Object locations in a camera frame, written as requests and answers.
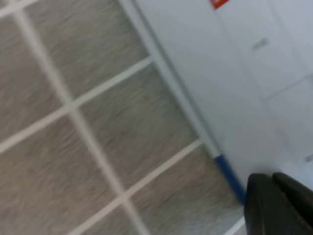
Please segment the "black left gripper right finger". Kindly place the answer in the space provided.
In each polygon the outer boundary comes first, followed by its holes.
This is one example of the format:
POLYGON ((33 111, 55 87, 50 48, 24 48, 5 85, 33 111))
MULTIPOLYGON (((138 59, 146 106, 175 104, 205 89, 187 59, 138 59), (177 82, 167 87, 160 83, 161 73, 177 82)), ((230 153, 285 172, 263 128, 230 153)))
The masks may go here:
POLYGON ((313 191, 285 173, 274 173, 276 195, 272 207, 273 235, 313 233, 313 191))

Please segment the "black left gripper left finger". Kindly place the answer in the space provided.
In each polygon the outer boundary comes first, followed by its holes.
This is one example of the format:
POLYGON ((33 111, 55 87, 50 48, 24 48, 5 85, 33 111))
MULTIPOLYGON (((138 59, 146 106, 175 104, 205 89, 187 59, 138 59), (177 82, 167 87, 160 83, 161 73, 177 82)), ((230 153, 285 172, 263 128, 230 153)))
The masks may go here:
POLYGON ((307 235, 308 224, 268 175, 253 173, 244 206, 248 235, 307 235))

